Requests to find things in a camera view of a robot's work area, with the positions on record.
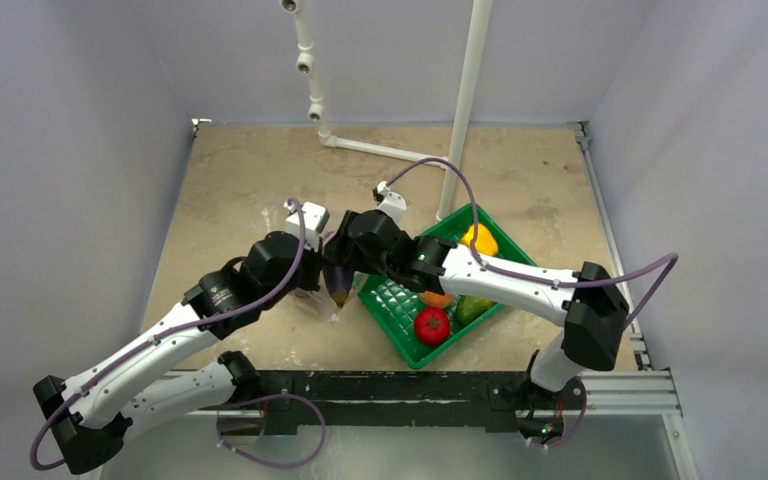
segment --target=white pipe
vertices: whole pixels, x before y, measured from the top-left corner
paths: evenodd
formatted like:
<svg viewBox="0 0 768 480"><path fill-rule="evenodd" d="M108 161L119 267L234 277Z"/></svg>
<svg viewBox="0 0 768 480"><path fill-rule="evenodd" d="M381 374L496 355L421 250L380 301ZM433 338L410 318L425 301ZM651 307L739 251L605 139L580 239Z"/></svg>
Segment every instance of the white pipe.
<svg viewBox="0 0 768 480"><path fill-rule="evenodd" d="M466 39L461 85L458 89L458 104L455 107L455 123L452 127L452 140L449 143L449 162L458 168L461 166L461 156L466 141L466 131L469 127L469 116L472 113L472 101L475 96L475 86L478 84L478 72L481 69L484 40L487 37L487 26L490 23L492 7L493 0L473 0L472 2L472 17L469 20L469 34ZM455 172L446 169L440 206L437 209L438 221L452 212L456 180Z"/></svg>
<svg viewBox="0 0 768 480"><path fill-rule="evenodd" d="M372 143L348 140L345 138L337 137L336 135L332 135L331 140L333 140L333 145L330 145L330 144L327 145L329 147L345 148L348 150L357 150L358 152L371 153L373 155L382 155L385 157L397 158L399 160L406 160L408 162L415 162L417 160L422 160L423 158L428 158L428 157L436 157L436 155L426 155L424 153L409 152L407 150L401 150L398 148L382 147L381 145L374 145ZM437 165L441 168L445 168L442 165L438 165L438 164L432 164L432 165Z"/></svg>
<svg viewBox="0 0 768 480"><path fill-rule="evenodd" d="M322 94L322 85L319 83L319 75L316 73L316 56L313 52L313 39L310 36L306 3L307 0L281 0L281 6L293 14L296 23L296 35L299 37L296 71L307 77L307 84L310 89L308 118L317 124L319 143L327 145L332 135L326 118L325 96Z"/></svg>

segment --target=green fruit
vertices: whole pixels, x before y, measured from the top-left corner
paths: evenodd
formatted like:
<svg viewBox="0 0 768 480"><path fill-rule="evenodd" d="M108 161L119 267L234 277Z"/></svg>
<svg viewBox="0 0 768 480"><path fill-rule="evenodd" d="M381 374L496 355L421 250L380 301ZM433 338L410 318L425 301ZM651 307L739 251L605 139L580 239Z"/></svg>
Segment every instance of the green fruit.
<svg viewBox="0 0 768 480"><path fill-rule="evenodd" d="M465 327L484 315L493 305L496 305L496 302L486 298L463 296L455 308L455 320Z"/></svg>

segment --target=purple eggplant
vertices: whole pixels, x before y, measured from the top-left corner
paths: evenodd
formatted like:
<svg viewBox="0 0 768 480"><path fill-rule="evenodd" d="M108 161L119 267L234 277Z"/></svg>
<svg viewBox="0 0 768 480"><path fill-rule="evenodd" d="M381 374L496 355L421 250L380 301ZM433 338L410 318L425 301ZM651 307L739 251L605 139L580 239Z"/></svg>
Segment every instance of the purple eggplant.
<svg viewBox="0 0 768 480"><path fill-rule="evenodd" d="M333 236L333 232L323 235L325 243ZM355 272L349 267L324 265L322 267L322 276L325 277L325 288L328 290L328 296L339 308L343 308L349 293L352 291L352 280Z"/></svg>

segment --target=green basket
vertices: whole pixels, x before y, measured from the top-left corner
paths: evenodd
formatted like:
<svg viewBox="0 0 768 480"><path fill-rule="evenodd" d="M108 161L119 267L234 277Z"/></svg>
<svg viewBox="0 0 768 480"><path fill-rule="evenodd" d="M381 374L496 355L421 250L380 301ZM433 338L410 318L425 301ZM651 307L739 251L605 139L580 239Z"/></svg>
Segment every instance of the green basket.
<svg viewBox="0 0 768 480"><path fill-rule="evenodd" d="M499 254L496 255L498 258L534 265L534 261L511 240L511 237L481 207L478 207L478 220L490 230L496 243L499 244ZM423 235L433 235L458 241L471 225L472 209L467 204L423 232ZM419 300L416 293L402 288L386 277L370 275L363 288L358 292L358 298L369 309L372 316L381 325L384 333L390 337L393 345L413 369L420 369L428 365L428 362L437 358L444 350L454 345L464 335L502 308L502 305L496 304L465 327L453 320L451 322L452 333L449 338L441 345L430 347L420 342L413 330L413 319L417 313L425 308L425 304ZM450 319L454 319L456 305L457 302L452 302L446 308L446 313Z"/></svg>

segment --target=floor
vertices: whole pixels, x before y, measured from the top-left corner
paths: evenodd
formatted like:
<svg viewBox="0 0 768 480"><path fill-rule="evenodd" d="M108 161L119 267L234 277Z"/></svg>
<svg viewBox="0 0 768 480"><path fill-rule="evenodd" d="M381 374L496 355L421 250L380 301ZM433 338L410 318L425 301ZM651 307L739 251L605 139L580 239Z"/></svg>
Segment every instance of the floor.
<svg viewBox="0 0 768 480"><path fill-rule="evenodd" d="M341 137L445 155L450 128L344 128ZM201 128L158 267L143 329L183 292L226 260L281 229L289 196L325 205L335 229L346 209L373 208L371 188L404 162L321 147L316 131L290 127ZM464 172L481 206L538 265L610 265L596 204L571 130L471 128ZM402 228L432 225L443 170L421 166L395 184L408 201ZM455 206L466 203L459 188ZM357 299L338 315L321 297L288 296L260 320L193 355L178 368L197 369L226 350L241 350L261 369L407 370ZM522 370L558 328L507 310L479 325L430 363L429 370ZM617 370L636 370L624 340Z"/></svg>

